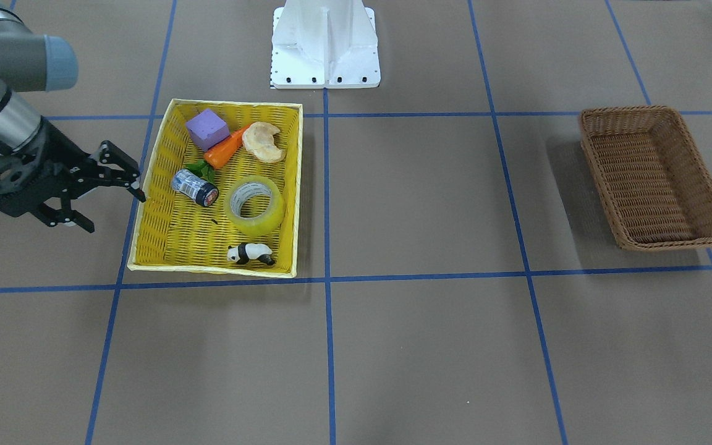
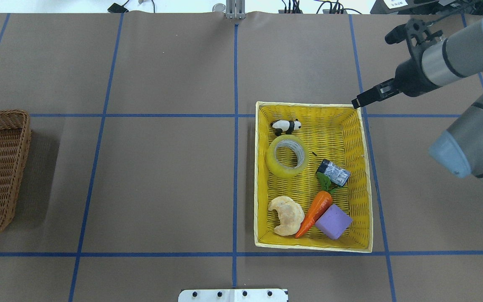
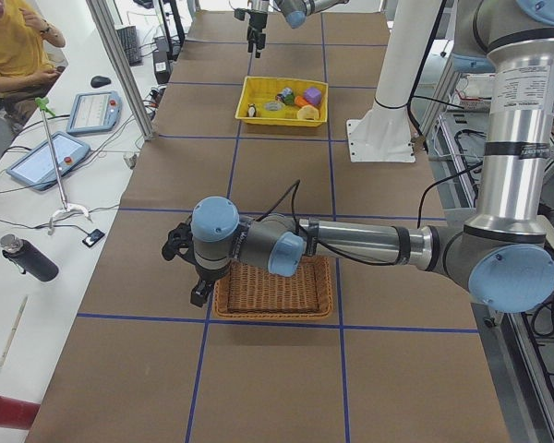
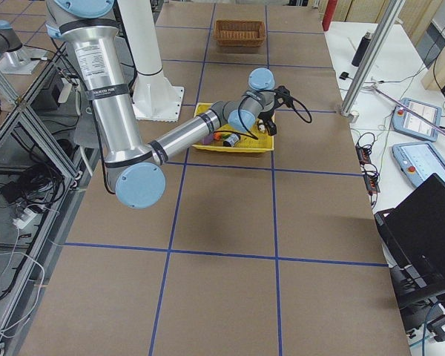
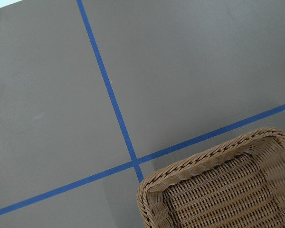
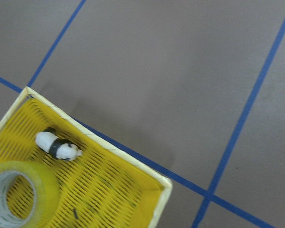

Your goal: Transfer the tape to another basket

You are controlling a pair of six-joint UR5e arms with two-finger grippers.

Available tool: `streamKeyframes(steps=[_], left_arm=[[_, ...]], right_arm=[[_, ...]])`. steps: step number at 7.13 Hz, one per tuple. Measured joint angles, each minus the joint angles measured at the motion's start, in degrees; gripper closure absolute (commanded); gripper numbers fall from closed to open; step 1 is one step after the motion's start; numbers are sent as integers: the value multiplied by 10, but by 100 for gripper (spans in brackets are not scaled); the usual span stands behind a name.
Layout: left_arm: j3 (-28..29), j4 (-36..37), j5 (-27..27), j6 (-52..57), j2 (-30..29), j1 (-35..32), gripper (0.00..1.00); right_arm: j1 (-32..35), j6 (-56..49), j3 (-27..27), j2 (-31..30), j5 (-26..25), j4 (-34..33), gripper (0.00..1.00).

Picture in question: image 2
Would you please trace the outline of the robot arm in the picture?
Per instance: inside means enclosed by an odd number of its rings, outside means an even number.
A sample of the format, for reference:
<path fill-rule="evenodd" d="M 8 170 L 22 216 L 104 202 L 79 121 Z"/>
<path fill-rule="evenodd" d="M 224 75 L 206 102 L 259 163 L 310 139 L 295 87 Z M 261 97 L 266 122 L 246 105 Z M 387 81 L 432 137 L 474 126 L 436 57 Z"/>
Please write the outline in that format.
<path fill-rule="evenodd" d="M 429 155 L 458 178 L 483 183 L 483 16 L 460 17 L 461 27 L 446 34 L 435 20 L 410 17 L 385 36 L 387 44 L 404 42 L 408 58 L 394 75 L 358 94 L 355 109 L 403 94 L 410 98 L 435 92 L 442 105 L 470 101 L 464 112 L 436 139 Z"/>

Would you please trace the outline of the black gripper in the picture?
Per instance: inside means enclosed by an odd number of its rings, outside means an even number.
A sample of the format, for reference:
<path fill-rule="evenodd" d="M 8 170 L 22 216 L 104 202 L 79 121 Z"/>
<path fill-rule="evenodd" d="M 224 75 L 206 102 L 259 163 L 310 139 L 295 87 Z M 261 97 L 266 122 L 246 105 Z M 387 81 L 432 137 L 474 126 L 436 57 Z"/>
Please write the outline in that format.
<path fill-rule="evenodd" d="M 354 109 L 366 107 L 375 102 L 381 102 L 397 95 L 397 91 L 408 97 L 418 97 L 439 88 L 422 69 L 424 52 L 437 44 L 435 35 L 428 29 L 425 21 L 410 19 L 407 23 L 396 26 L 385 35 L 389 45 L 405 41 L 410 59 L 402 62 L 395 70 L 394 79 L 389 79 L 375 85 L 367 91 L 358 94 L 351 104 Z"/>

